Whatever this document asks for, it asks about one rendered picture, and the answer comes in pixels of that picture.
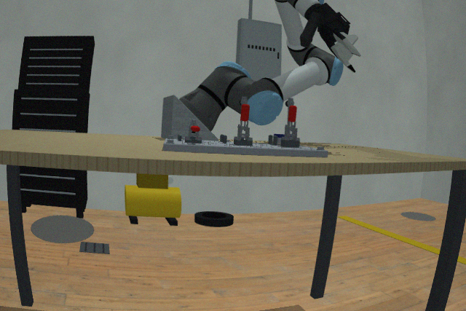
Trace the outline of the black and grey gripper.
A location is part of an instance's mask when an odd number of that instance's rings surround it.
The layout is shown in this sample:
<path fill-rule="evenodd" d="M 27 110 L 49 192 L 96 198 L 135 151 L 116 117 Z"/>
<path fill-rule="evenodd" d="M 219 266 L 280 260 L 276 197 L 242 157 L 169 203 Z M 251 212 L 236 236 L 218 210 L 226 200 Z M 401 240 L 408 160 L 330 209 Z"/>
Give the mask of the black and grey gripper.
<path fill-rule="evenodd" d="M 348 62 L 353 55 L 361 56 L 353 44 L 358 40 L 356 34 L 348 35 L 350 22 L 335 12 L 327 3 L 313 4 L 304 14 L 308 20 L 312 12 L 320 14 L 317 32 L 329 50 L 353 73 L 356 71 Z M 344 19 L 343 19 L 344 18 Z M 327 24 L 327 25 L 326 25 Z M 336 42 L 336 44 L 334 44 Z"/>

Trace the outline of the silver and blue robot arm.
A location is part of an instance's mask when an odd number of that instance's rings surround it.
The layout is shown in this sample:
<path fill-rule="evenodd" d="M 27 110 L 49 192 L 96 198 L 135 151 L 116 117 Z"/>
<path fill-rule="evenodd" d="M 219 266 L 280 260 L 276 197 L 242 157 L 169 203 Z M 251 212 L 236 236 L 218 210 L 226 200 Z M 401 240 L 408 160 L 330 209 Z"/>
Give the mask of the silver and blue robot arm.
<path fill-rule="evenodd" d="M 275 0 L 287 36 L 286 44 L 298 68 L 274 79 L 266 77 L 254 81 L 242 66 L 226 61 L 216 67 L 196 90 L 179 100 L 211 132 L 227 106 L 241 114 L 242 96 L 247 97 L 250 105 L 248 120 L 257 125 L 268 125 L 279 116 L 283 102 L 288 98 L 313 85 L 329 83 L 335 86 L 344 64 L 311 43 L 320 14 L 312 12 L 304 29 L 299 15 L 304 17 L 313 4 L 323 3 L 324 0 Z"/>

